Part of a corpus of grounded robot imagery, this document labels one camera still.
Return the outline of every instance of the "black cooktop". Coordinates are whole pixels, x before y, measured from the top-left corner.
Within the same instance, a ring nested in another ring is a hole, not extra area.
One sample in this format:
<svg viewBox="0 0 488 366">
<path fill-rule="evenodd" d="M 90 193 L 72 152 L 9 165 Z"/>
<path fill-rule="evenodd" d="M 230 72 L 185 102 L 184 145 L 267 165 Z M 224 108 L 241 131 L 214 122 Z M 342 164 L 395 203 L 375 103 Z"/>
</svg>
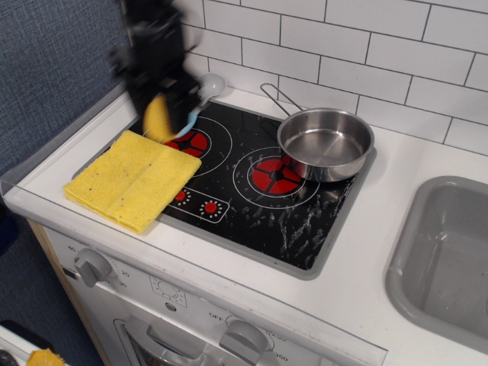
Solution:
<svg viewBox="0 0 488 366">
<path fill-rule="evenodd" d="M 357 176 L 322 184 L 302 179 L 284 164 L 279 124 L 210 103 L 193 130 L 167 143 L 202 166 L 159 220 L 288 272 L 323 262 Z M 142 133 L 140 121 L 130 129 Z"/>
</svg>

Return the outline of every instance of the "yellow sponge cloth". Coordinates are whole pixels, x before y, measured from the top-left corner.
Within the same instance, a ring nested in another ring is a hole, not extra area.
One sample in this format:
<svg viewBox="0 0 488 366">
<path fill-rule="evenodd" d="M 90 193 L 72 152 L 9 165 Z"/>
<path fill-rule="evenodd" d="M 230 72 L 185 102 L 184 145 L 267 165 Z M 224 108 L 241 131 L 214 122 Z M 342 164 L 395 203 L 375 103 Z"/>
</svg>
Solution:
<svg viewBox="0 0 488 366">
<path fill-rule="evenodd" d="M 124 131 L 64 191 L 67 198 L 141 233 L 200 165 L 185 152 Z"/>
<path fill-rule="evenodd" d="M 32 351 L 26 366 L 64 366 L 64 360 L 50 349 Z"/>
</svg>

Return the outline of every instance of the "control knob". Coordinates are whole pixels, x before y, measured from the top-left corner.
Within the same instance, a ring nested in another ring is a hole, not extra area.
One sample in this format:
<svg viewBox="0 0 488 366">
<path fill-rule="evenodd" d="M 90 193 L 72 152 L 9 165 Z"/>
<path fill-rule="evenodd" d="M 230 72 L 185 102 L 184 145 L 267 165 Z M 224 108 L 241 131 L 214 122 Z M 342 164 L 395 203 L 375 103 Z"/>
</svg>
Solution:
<svg viewBox="0 0 488 366">
<path fill-rule="evenodd" d="M 185 191 L 179 191 L 179 193 L 175 196 L 175 201 L 176 202 L 183 202 L 184 200 L 186 200 L 186 193 Z"/>
<path fill-rule="evenodd" d="M 78 254 L 75 258 L 75 268 L 88 287 L 104 281 L 112 272 L 112 267 L 107 259 L 91 249 L 83 249 Z"/>
<path fill-rule="evenodd" d="M 219 342 L 220 347 L 254 366 L 268 346 L 268 340 L 257 328 L 234 320 Z"/>
<path fill-rule="evenodd" d="M 213 215 L 219 210 L 219 207 L 215 202 L 207 202 L 204 206 L 204 211 L 209 214 Z"/>
</svg>

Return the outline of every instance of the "sink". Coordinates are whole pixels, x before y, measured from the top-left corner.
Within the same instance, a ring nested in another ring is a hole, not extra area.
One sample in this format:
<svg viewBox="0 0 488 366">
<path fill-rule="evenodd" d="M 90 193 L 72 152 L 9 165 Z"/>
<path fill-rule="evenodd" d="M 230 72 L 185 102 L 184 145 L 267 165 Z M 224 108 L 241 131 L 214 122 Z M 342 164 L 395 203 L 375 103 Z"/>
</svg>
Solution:
<svg viewBox="0 0 488 366">
<path fill-rule="evenodd" d="M 437 177 L 419 188 L 386 289 L 412 323 L 488 354 L 488 185 Z"/>
</svg>

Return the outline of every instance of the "blue fabric wall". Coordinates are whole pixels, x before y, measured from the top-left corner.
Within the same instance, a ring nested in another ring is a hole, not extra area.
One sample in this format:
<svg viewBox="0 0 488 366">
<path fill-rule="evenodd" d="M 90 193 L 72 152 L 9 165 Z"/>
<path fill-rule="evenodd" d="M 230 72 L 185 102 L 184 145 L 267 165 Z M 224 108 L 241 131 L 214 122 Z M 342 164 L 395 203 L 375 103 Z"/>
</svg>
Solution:
<svg viewBox="0 0 488 366">
<path fill-rule="evenodd" d="M 0 175 L 118 82 L 107 54 L 127 44 L 116 0 L 0 2 Z"/>
<path fill-rule="evenodd" d="M 120 82 L 107 54 L 124 44 L 117 0 L 0 2 L 0 175 Z M 16 221 L 20 235 L 0 256 L 0 320 L 45 338 L 72 366 L 102 365 L 30 227 Z"/>
</svg>

